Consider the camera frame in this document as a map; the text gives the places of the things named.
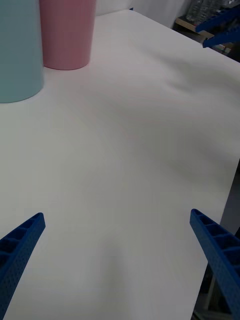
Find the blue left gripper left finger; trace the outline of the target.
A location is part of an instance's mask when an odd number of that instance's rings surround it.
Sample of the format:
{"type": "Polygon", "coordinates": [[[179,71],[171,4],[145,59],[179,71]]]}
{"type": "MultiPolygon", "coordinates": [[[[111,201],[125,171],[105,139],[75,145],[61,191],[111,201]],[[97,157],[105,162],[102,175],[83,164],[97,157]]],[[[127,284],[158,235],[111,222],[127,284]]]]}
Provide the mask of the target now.
{"type": "Polygon", "coordinates": [[[23,222],[0,240],[0,319],[9,304],[46,227],[43,213],[39,212],[23,222]]]}

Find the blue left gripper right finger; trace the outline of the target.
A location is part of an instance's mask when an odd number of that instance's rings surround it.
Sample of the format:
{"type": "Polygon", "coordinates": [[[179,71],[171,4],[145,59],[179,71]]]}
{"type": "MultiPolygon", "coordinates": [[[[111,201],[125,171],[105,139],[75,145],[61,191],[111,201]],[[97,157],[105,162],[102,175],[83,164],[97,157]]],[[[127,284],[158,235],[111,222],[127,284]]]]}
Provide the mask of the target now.
{"type": "Polygon", "coordinates": [[[197,209],[190,226],[204,252],[234,320],[240,318],[240,240],[197,209]]]}

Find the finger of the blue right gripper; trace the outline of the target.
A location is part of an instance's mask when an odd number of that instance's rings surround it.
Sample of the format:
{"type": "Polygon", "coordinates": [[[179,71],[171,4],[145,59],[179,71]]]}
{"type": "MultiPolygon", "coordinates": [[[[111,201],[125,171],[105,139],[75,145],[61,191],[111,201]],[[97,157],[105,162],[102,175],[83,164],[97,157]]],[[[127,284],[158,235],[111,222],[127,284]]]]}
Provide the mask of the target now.
{"type": "Polygon", "coordinates": [[[221,10],[216,16],[212,16],[208,20],[201,22],[195,27],[195,31],[200,33],[202,31],[207,31],[212,29],[213,27],[222,25],[223,23],[230,22],[235,18],[240,16],[240,7],[235,6],[232,8],[227,8],[221,10]]]}
{"type": "Polygon", "coordinates": [[[224,25],[222,32],[215,33],[213,37],[206,39],[202,47],[203,48],[212,48],[217,45],[228,44],[228,43],[237,43],[240,41],[240,24],[232,25],[231,28],[229,25],[224,25]]]}

